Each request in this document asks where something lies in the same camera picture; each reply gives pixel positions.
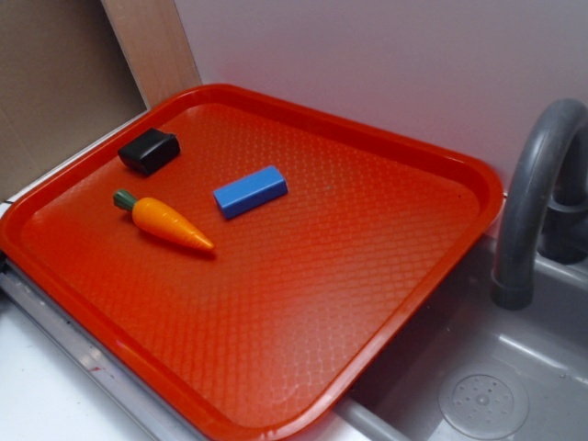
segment gray sink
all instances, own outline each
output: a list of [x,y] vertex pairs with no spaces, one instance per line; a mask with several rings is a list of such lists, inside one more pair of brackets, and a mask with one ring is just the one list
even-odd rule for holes
[[588,439],[588,277],[539,257],[532,304],[504,310],[492,248],[482,239],[349,391],[391,426],[381,439]]

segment white wall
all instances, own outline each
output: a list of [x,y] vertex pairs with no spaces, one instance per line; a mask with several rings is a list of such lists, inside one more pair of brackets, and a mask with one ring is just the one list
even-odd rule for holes
[[588,103],[585,0],[175,0],[205,84],[469,153],[508,185],[553,100]]

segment metal edge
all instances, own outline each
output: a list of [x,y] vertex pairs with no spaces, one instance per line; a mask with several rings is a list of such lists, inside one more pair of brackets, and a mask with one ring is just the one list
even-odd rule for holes
[[158,441],[208,440],[1,255],[0,271],[0,289],[147,435]]

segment brown cardboard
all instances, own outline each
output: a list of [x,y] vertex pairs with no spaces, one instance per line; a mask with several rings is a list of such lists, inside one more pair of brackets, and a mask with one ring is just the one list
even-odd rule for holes
[[0,200],[144,109],[100,1],[0,2]]

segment tray rim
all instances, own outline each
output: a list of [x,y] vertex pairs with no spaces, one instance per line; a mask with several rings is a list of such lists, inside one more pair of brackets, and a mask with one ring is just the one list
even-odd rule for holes
[[[164,101],[160,106],[145,113],[129,126],[123,128],[111,137],[100,142],[95,148],[83,154],[79,159],[66,165],[62,170],[49,177],[46,181],[32,188],[18,199],[0,219],[0,249],[2,249],[19,268],[33,278],[49,295],[60,298],[65,296],[73,301],[66,310],[79,320],[80,312],[84,317],[81,324],[94,335],[100,335],[100,341],[116,356],[121,357],[133,367],[141,366],[141,377],[167,400],[170,396],[180,398],[179,402],[172,402],[179,412],[186,416],[186,409],[191,406],[192,390],[178,389],[177,384],[167,384],[169,380],[162,380],[162,372],[166,376],[175,377],[163,364],[155,363],[147,366],[142,362],[142,349],[139,345],[131,344],[127,348],[119,347],[122,334],[112,332],[112,325],[108,318],[99,311],[88,309],[88,305],[81,299],[76,299],[75,293],[59,280],[59,275],[49,266],[34,256],[28,255],[19,241],[19,228],[46,203],[57,198],[61,193],[74,186],[100,166],[116,155],[120,145],[132,140],[150,127],[157,127],[175,117],[188,108],[219,103],[236,107],[266,119],[286,123],[291,127],[305,130],[317,136],[327,137],[333,141],[351,145],[360,150],[367,150],[383,157],[408,164],[420,170],[442,175],[445,178],[459,182],[471,189],[480,203],[480,212],[474,222],[454,242],[448,252],[436,263],[427,276],[418,284],[413,293],[407,296],[400,307],[385,321],[377,333],[354,356],[348,365],[334,378],[304,413],[284,422],[280,426],[264,428],[247,428],[237,426],[222,415],[211,404],[202,399],[199,404],[202,409],[190,412],[192,417],[187,419],[199,430],[222,439],[280,439],[293,435],[322,414],[327,412],[343,395],[353,380],[365,368],[366,358],[375,357],[381,348],[398,332],[401,326],[410,319],[428,295],[445,278],[447,273],[470,249],[484,231],[491,225],[503,204],[503,187],[498,176],[482,161],[441,147],[417,141],[385,130],[376,129],[361,123],[343,119],[324,112],[313,110],[289,103],[288,101],[265,96],[233,85],[204,85],[188,89]],[[397,144],[398,149],[390,150],[387,146]],[[126,349],[130,349],[138,356],[129,359]],[[211,421],[206,427],[195,424]]]

